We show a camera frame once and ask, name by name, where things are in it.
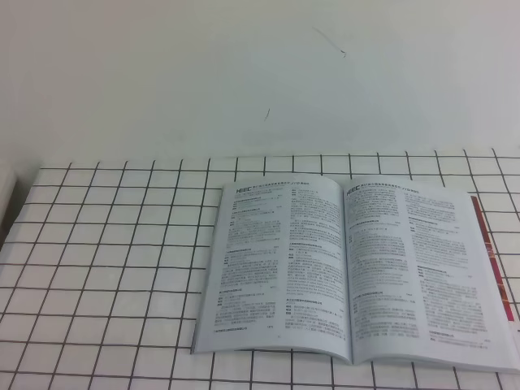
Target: white background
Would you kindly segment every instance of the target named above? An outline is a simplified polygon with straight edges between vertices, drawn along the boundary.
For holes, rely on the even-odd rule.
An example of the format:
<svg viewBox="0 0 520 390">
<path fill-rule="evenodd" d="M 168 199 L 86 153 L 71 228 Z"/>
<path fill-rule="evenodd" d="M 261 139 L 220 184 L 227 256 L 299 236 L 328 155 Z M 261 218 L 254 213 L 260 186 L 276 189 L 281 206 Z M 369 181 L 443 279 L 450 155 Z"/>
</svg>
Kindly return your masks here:
<svg viewBox="0 0 520 390">
<path fill-rule="evenodd" d="M 29 181 L 51 159 L 517 147 L 519 16 L 517 0 L 4 0 L 0 158 Z"/>
</svg>

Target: book page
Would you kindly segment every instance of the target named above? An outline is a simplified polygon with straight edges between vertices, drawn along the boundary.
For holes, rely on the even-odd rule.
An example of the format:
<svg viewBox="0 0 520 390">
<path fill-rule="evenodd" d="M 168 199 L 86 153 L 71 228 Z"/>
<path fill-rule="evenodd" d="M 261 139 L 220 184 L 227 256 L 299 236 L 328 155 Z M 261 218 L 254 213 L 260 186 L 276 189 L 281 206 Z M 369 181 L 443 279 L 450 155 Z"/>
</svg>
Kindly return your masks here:
<svg viewBox="0 0 520 390">
<path fill-rule="evenodd" d="M 520 367 L 468 194 L 365 176 L 344 199 L 355 362 Z"/>
<path fill-rule="evenodd" d="M 343 190 L 313 175 L 224 187 L 195 352 L 350 358 Z"/>
</svg>

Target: left page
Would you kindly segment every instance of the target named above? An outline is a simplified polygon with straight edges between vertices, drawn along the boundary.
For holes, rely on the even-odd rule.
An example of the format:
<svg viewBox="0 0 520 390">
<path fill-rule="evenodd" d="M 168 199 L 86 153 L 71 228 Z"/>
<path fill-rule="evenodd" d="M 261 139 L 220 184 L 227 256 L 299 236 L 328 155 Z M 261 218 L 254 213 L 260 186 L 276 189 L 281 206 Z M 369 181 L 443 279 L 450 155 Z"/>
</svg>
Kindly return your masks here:
<svg viewBox="0 0 520 390">
<path fill-rule="evenodd" d="M 226 185 L 194 352 L 297 348 L 351 361 L 343 190 L 313 175 Z"/>
</svg>

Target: table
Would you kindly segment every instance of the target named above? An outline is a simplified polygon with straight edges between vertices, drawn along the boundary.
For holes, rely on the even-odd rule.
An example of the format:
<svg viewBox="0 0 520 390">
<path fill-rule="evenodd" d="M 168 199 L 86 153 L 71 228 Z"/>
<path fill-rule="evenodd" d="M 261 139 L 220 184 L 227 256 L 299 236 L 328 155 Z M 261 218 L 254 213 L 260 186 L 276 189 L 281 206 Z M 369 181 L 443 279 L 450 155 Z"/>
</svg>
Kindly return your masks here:
<svg viewBox="0 0 520 390">
<path fill-rule="evenodd" d="M 0 253 L 0 389 L 520 388 L 520 377 L 424 363 L 346 366 L 314 353 L 189 354 L 220 188 L 280 172 L 388 174 L 479 197 L 513 312 L 520 155 L 65 163 L 41 169 Z"/>
</svg>

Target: white grid mat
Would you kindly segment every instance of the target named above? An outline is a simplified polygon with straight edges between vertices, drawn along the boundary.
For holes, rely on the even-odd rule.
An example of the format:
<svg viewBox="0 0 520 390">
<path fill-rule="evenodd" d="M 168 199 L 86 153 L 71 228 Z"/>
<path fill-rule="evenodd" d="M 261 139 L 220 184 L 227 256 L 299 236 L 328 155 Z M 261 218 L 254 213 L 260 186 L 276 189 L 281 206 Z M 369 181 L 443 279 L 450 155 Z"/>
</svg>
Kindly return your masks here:
<svg viewBox="0 0 520 390">
<path fill-rule="evenodd" d="M 289 156 L 66 164 L 40 171 L 0 253 L 0 389 L 520 388 L 520 376 L 314 353 L 189 354 L 220 189 L 280 172 L 389 174 L 464 189 L 520 297 L 520 157 Z"/>
</svg>

